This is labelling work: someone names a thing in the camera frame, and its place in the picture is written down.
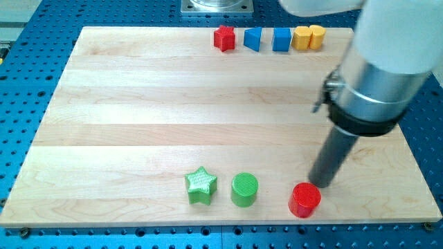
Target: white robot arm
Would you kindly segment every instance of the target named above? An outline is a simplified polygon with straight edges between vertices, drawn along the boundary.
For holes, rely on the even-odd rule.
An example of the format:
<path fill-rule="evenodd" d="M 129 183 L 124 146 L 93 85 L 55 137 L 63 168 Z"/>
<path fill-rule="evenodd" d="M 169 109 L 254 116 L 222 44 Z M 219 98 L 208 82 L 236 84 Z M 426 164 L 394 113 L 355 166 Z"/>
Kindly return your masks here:
<path fill-rule="evenodd" d="M 280 0 L 302 17 L 362 7 L 354 39 L 325 80 L 317 109 L 335 124 L 309 180 L 327 187 L 359 136 L 388 133 L 443 58 L 443 0 Z"/>

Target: wooden board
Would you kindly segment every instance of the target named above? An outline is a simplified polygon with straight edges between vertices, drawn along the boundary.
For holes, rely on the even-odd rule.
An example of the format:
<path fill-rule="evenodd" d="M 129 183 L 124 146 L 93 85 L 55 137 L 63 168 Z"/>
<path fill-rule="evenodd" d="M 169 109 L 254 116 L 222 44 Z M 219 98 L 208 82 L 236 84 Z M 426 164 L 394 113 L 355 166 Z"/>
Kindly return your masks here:
<path fill-rule="evenodd" d="M 1 215 L 6 227 L 437 221 L 442 216 L 400 129 L 362 138 L 315 214 L 287 207 L 331 127 L 312 114 L 352 30 L 320 51 L 213 48 L 213 28 L 84 28 Z M 211 206 L 189 205 L 184 174 L 218 176 Z M 259 180 L 230 200 L 234 175 Z"/>

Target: blue cube block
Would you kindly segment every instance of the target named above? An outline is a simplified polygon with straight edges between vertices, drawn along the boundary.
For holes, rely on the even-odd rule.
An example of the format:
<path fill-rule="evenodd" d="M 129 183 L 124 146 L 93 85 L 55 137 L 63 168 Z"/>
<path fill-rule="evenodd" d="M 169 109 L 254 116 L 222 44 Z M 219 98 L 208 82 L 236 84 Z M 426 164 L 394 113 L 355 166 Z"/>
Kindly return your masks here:
<path fill-rule="evenodd" d="M 243 45 L 258 52 L 260 49 L 261 38 L 262 38 L 262 27 L 245 30 Z"/>
<path fill-rule="evenodd" d="M 272 36 L 272 50 L 287 52 L 291 43 L 291 30 L 289 28 L 274 28 Z"/>

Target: yellow cylinder block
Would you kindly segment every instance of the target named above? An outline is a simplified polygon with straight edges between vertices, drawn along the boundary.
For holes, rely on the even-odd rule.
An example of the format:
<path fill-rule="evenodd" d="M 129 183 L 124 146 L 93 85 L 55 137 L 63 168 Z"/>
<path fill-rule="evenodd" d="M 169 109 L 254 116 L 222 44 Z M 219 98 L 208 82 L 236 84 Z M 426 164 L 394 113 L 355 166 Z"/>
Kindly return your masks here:
<path fill-rule="evenodd" d="M 311 40 L 312 30 L 306 26 L 299 26 L 293 32 L 291 45 L 296 50 L 307 50 Z"/>
<path fill-rule="evenodd" d="M 323 39 L 325 38 L 326 28 L 319 25 L 311 25 L 309 29 L 312 30 L 311 43 L 309 44 L 309 47 L 311 49 L 319 49 L 323 43 Z"/>

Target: blue pegboard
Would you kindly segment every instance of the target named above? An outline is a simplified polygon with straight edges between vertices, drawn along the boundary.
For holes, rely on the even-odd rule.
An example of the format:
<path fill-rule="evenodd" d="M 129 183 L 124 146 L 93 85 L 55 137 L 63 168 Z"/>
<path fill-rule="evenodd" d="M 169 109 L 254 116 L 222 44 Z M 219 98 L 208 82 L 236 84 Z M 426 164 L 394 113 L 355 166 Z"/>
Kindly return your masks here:
<path fill-rule="evenodd" d="M 252 16 L 182 17 L 177 0 L 43 0 L 0 66 L 0 199 L 7 198 L 83 26 L 324 27 L 355 25 L 359 11 L 300 18 L 277 0 L 255 0 Z M 443 90 L 434 77 L 400 122 L 440 209 Z M 34 229 L 0 228 L 3 248 L 441 248 L 443 223 Z"/>

